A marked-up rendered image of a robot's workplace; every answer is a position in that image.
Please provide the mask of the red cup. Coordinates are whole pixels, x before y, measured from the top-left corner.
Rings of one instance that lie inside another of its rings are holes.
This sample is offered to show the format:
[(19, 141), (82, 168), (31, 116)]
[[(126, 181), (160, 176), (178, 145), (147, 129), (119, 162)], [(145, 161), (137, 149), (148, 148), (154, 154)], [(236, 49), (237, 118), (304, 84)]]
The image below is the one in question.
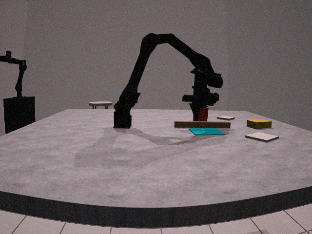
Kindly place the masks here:
[(209, 108), (200, 108), (198, 121), (207, 121)]

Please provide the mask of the yellow flat block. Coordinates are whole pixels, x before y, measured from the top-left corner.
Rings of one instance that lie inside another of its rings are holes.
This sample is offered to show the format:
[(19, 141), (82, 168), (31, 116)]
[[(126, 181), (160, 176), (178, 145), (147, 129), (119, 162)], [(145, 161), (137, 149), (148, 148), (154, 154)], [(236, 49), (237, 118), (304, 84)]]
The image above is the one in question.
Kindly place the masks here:
[(249, 119), (247, 120), (247, 127), (250, 127), (253, 129), (271, 128), (272, 121), (268, 121), (264, 119)]

